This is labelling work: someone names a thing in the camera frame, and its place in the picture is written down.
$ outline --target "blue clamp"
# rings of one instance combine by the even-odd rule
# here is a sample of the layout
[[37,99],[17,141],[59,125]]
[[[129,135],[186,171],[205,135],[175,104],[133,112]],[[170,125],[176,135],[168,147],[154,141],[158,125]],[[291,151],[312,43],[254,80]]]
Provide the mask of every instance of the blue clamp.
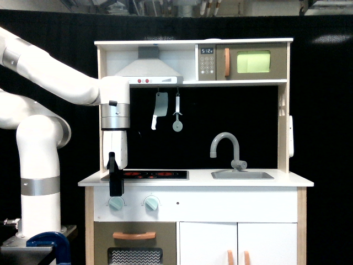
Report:
[[26,247],[53,246],[56,264],[71,265],[70,244],[59,232],[44,232],[27,240]]

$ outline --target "digital clock display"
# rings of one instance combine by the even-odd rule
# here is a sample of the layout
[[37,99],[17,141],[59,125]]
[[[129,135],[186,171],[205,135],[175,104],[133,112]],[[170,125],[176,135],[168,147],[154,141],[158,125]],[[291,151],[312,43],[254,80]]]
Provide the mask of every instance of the digital clock display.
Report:
[[202,48],[201,49],[201,54],[212,54],[213,53],[213,48]]

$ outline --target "oven handle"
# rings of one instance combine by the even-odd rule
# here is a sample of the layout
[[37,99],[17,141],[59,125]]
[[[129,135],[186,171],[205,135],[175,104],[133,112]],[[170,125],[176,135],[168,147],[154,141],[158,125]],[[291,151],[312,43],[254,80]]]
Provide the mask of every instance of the oven handle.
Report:
[[141,240],[156,238],[156,232],[147,232],[145,234],[124,234],[121,232],[113,233],[113,238],[123,240]]

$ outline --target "green microwave window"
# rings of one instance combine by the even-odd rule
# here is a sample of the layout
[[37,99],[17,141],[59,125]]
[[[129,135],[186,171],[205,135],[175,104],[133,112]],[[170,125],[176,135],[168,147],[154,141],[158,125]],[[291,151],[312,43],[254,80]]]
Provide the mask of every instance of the green microwave window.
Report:
[[270,51],[239,51],[237,71],[238,73],[270,72]]

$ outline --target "sink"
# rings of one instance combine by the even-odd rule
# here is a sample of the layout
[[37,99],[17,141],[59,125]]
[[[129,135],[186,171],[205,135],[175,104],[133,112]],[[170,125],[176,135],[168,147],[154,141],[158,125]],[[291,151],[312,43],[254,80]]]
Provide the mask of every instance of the sink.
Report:
[[274,179],[274,177],[265,172],[235,171],[231,169],[212,172],[211,174],[214,179]]

